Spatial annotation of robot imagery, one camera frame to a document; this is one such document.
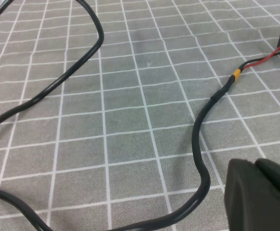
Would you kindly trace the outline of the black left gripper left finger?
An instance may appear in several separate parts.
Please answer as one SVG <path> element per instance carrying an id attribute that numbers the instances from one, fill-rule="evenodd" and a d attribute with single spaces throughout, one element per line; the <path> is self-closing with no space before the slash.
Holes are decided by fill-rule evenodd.
<path id="1" fill-rule="evenodd" d="M 280 231 L 280 191 L 256 167 L 229 161 L 224 203 L 231 231 Z"/>

